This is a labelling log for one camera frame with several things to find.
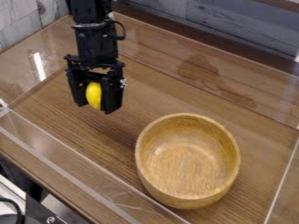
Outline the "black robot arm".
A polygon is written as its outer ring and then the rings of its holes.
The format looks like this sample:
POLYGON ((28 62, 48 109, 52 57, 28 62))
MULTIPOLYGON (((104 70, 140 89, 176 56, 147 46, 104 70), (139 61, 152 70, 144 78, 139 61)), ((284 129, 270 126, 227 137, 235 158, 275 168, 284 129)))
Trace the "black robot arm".
POLYGON ((67 54, 65 74, 69 91, 79 107, 92 105, 88 93, 99 92, 96 109, 105 114, 121 108, 127 79, 125 63, 117 60, 117 35, 123 24, 112 16, 112 0, 65 0, 72 15, 77 54, 67 54))

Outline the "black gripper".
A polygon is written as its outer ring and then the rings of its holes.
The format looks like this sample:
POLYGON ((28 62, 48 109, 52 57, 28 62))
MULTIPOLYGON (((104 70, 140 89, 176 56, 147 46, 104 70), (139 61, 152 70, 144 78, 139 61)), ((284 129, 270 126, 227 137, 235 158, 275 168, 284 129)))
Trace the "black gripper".
POLYGON ((127 32, 117 34, 113 25, 73 25, 76 54, 67 54, 67 77, 73 101, 79 107, 88 104, 87 85, 101 83, 101 110, 113 113, 123 104, 125 64, 117 60, 117 42, 127 32))

